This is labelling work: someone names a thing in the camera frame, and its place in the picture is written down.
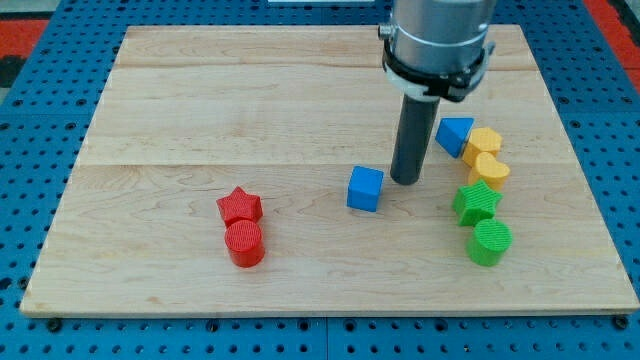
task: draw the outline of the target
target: blue block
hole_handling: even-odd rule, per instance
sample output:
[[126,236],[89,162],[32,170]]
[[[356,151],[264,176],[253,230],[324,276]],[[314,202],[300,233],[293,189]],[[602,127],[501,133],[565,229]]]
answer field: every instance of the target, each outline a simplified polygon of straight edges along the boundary
[[384,173],[380,170],[355,166],[349,180],[347,206],[376,212],[383,178]]
[[457,158],[462,153],[472,126],[473,118],[442,118],[436,141],[449,155]]

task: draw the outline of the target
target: green block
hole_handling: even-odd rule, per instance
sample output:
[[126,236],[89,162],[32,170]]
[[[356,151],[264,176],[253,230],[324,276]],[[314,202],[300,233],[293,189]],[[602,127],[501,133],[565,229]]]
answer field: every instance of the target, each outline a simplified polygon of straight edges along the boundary
[[467,254],[473,262],[482,266],[494,266],[509,249],[513,235],[504,223],[495,219],[478,222],[467,242]]
[[460,217],[458,225],[475,226],[478,221],[492,219],[502,194],[480,179],[470,186],[461,186],[453,199],[453,209]]

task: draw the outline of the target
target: wooden board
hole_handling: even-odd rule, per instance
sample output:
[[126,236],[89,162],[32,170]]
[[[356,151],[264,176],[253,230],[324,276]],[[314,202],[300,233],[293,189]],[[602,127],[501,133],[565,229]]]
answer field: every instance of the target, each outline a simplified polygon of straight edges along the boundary
[[[345,207],[354,165],[388,174],[402,94],[364,27],[133,27],[21,304],[33,317],[484,316],[639,307],[520,29],[496,26],[463,103],[504,137],[496,267],[451,203],[469,169],[432,141],[423,178]],[[262,197],[266,258],[231,264],[215,200]]]

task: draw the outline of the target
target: plastic block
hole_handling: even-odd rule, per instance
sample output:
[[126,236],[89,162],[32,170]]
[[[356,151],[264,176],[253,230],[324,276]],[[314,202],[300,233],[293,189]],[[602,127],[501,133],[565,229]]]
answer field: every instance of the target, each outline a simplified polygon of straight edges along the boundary
[[457,158],[464,149],[472,126],[473,118],[442,118],[436,141],[449,155]]
[[355,166],[349,180],[347,206],[370,212],[378,209],[384,173],[380,170]]
[[467,254],[478,265],[494,266],[512,241],[513,235],[507,225],[495,219],[482,220],[476,224],[467,242]]
[[250,220],[257,223],[262,217],[260,197],[247,194],[239,186],[229,196],[218,199],[216,203],[227,228],[240,220]]
[[476,157],[475,165],[469,172],[469,185],[482,179],[490,188],[500,191],[510,172],[509,166],[496,160],[491,153],[483,152]]
[[460,226],[475,226],[480,220],[492,219],[496,214],[502,194],[491,189],[484,180],[473,185],[461,186],[453,200],[453,209]]
[[262,230],[253,221],[240,220],[227,228],[224,234],[229,256],[240,267],[251,267],[264,257]]
[[502,136],[493,129],[484,127],[471,130],[469,141],[462,153],[462,161],[467,165],[473,166],[476,157],[482,152],[488,152],[498,157],[500,147],[502,146]]

